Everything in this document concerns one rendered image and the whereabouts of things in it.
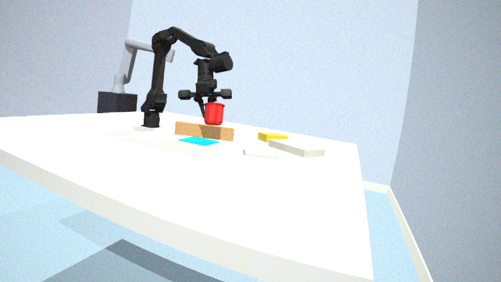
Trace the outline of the red cup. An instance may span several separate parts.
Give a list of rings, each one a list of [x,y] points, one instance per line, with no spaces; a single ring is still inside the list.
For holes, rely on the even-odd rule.
[[[221,125],[223,123],[224,104],[205,103],[205,124]]]

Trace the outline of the cream flat box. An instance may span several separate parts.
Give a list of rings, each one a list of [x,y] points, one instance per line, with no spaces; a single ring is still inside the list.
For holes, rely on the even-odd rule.
[[[292,153],[300,157],[321,157],[325,149],[304,144],[294,140],[269,140],[268,146]]]

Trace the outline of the yellow block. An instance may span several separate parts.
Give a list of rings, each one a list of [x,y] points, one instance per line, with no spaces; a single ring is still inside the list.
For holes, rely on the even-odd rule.
[[[264,142],[269,142],[269,140],[288,140],[289,136],[283,135],[281,133],[258,132],[258,139]]]

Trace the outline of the tan wooden plank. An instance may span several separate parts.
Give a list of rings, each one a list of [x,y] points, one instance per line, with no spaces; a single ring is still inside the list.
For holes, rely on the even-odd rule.
[[[176,121],[175,134],[233,142],[234,128]]]

